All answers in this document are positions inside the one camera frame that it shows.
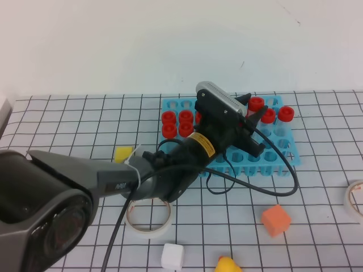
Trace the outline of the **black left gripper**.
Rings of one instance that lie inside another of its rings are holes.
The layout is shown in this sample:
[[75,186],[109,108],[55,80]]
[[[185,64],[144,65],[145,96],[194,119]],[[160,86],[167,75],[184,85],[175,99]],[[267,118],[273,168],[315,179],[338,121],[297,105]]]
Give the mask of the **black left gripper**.
[[[251,96],[251,93],[247,93],[235,100],[247,105]],[[201,114],[201,120],[195,125],[195,130],[211,141],[218,154],[234,146],[256,158],[262,154],[265,145],[254,140],[252,135],[267,109],[265,105],[254,114],[241,117],[234,112],[225,113],[229,109],[214,98],[198,97],[195,110]]]

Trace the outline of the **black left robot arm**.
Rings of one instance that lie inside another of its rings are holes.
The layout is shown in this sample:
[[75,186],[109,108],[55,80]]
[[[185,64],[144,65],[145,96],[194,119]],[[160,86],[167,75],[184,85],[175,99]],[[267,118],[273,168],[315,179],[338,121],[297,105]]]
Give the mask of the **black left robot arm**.
[[250,94],[236,97],[233,109],[203,91],[192,134],[168,153],[145,151],[125,163],[2,150],[1,270],[50,268],[81,241],[103,197],[173,202],[228,147],[259,156],[264,145],[252,133],[267,107],[246,114],[250,100]]

